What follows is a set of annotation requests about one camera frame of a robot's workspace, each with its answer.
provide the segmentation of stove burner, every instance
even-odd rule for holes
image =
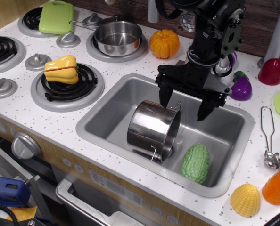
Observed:
[[[0,36],[0,73],[17,66],[25,55],[26,49],[19,40]]]
[[[14,41],[7,37],[0,37],[0,63],[17,54]]]
[[[93,40],[94,40],[94,33],[91,34],[86,41],[86,49],[87,49],[88,54],[91,57],[93,57],[99,61],[108,62],[108,63],[122,63],[122,62],[136,59],[137,57],[140,57],[142,55],[142,53],[145,52],[145,50],[148,46],[148,42],[147,42],[145,36],[142,35],[141,39],[140,39],[140,45],[135,52],[133,52],[129,55],[126,55],[126,56],[115,57],[115,56],[108,56],[108,55],[102,53],[95,46],[95,42]]]
[[[57,34],[42,33],[38,30],[41,19],[42,7],[30,10],[24,16],[20,17],[17,23],[19,31],[27,36],[34,38],[48,38]]]
[[[47,91],[45,97],[49,101],[53,100],[74,100],[90,94],[94,85],[97,84],[93,71],[87,66],[77,64],[78,66],[78,82],[74,85],[64,84],[60,82],[49,82],[46,80],[45,74],[41,77],[41,84]]]
[[[38,25],[40,24],[41,12],[42,12],[42,7],[38,7],[30,10],[24,15],[23,21],[29,29],[38,30]]]
[[[72,112],[79,109],[82,109],[84,107],[90,106],[92,103],[94,103],[98,98],[102,95],[104,90],[104,80],[101,75],[101,73],[94,67],[86,65],[86,64],[77,64],[79,68],[81,68],[79,71],[82,73],[85,67],[88,67],[94,74],[94,79],[92,79],[91,72],[86,72],[89,77],[88,82],[94,81],[93,88],[90,90],[88,94],[83,95],[82,97],[78,97],[74,100],[53,100],[48,101],[46,97],[47,91],[44,89],[41,80],[43,72],[40,72],[36,78],[33,80],[31,84],[31,97],[32,100],[41,108],[52,111],[52,112]]]

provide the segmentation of orange carrot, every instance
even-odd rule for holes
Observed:
[[[280,170],[264,185],[263,196],[269,203],[280,205]]]

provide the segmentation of black coil burner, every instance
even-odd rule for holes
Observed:
[[[31,30],[38,30],[41,19],[41,12],[42,7],[38,7],[27,12],[23,17],[24,24]]]
[[[15,42],[7,37],[0,37],[0,63],[17,54]]]
[[[64,84],[61,82],[50,82],[46,80],[45,74],[41,76],[41,84],[47,91],[45,97],[49,101],[68,101],[75,100],[90,94],[97,84],[94,72],[85,65],[78,66],[78,82],[74,85]]]

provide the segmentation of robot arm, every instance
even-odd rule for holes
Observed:
[[[204,120],[216,107],[224,106],[231,90],[211,74],[220,58],[239,51],[245,11],[244,0],[170,0],[178,9],[196,14],[195,38],[184,65],[160,65],[156,83],[160,104],[166,108],[173,90],[202,99],[198,120]]]

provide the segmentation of blue tool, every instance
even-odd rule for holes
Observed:
[[[24,181],[0,177],[0,204],[8,207],[25,206],[31,192]]]

